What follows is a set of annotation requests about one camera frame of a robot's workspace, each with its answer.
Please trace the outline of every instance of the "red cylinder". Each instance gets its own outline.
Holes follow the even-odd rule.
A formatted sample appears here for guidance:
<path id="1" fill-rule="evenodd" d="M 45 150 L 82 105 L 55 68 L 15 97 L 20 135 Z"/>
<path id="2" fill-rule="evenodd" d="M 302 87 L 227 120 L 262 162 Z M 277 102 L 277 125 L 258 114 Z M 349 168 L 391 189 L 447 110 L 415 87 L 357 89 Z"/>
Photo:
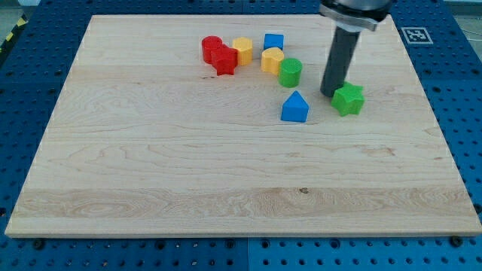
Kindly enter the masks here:
<path id="1" fill-rule="evenodd" d="M 217 36 L 205 37 L 201 42 L 204 62 L 211 64 L 211 52 L 221 47 L 223 41 Z"/>

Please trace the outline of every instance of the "green cylinder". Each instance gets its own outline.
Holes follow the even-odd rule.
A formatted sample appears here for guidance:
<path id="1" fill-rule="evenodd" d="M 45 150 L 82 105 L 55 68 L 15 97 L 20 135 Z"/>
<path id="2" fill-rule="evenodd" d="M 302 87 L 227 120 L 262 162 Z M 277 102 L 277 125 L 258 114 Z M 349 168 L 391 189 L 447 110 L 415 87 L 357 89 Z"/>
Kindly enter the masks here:
<path id="1" fill-rule="evenodd" d="M 284 87 L 296 87 L 300 83 L 303 64 L 294 58 L 284 59 L 279 66 L 278 82 Z"/>

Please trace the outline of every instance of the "yellow hexagonal prism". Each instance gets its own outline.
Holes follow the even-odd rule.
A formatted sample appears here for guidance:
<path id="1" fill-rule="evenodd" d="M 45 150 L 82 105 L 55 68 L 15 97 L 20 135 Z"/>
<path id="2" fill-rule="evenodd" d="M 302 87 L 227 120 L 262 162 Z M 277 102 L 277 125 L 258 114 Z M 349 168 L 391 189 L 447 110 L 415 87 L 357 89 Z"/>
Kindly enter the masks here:
<path id="1" fill-rule="evenodd" d="M 261 71 L 279 74 L 279 66 L 285 58 L 285 54 L 278 47 L 266 49 L 261 54 Z"/>
<path id="2" fill-rule="evenodd" d="M 240 37 L 233 39 L 233 48 L 238 50 L 238 65 L 248 65 L 253 59 L 253 40 Z"/>

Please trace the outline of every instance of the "black cylinder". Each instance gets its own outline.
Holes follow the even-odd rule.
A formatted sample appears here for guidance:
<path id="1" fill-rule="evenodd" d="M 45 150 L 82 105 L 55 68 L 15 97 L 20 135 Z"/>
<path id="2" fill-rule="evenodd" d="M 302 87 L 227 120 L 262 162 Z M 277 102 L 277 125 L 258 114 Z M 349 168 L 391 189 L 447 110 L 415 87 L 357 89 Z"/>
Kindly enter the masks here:
<path id="1" fill-rule="evenodd" d="M 348 32 L 337 26 L 320 88 L 325 96 L 333 97 L 334 91 L 343 86 L 359 36 L 360 32 Z"/>

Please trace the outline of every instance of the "toy block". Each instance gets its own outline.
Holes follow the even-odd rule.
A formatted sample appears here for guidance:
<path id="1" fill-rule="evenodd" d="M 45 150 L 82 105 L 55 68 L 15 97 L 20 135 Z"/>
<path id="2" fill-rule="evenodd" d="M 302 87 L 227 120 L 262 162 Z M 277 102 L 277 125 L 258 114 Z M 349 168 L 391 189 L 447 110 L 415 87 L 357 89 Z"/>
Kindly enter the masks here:
<path id="1" fill-rule="evenodd" d="M 281 34 L 264 34 L 263 50 L 268 48 L 278 47 L 283 50 L 283 43 L 285 42 L 285 36 Z"/>
<path id="2" fill-rule="evenodd" d="M 238 50 L 223 44 L 211 52 L 211 59 L 218 75 L 234 75 L 234 68 L 238 65 Z"/>
<path id="3" fill-rule="evenodd" d="M 291 96 L 283 103 L 281 120 L 306 122 L 310 106 L 303 99 L 302 95 L 295 90 Z"/>
<path id="4" fill-rule="evenodd" d="M 235 38 L 233 48 L 238 50 L 238 65 L 248 65 L 253 59 L 253 40 L 250 38 Z"/>
<path id="5" fill-rule="evenodd" d="M 360 110 L 365 103 L 362 91 L 363 87 L 345 82 L 343 87 L 334 91 L 331 106 L 340 112 L 341 117 L 348 114 L 360 114 Z"/>
<path id="6" fill-rule="evenodd" d="M 201 47 L 203 48 L 204 62 L 211 64 L 212 51 L 221 48 L 223 41 L 217 36 L 208 36 L 201 41 Z"/>
<path id="7" fill-rule="evenodd" d="M 300 83 L 303 64 L 294 58 L 284 59 L 279 67 L 278 82 L 284 87 L 296 87 Z"/>
<path id="8" fill-rule="evenodd" d="M 278 47 L 269 48 L 261 54 L 261 71 L 279 74 L 279 66 L 285 58 L 285 54 Z"/>

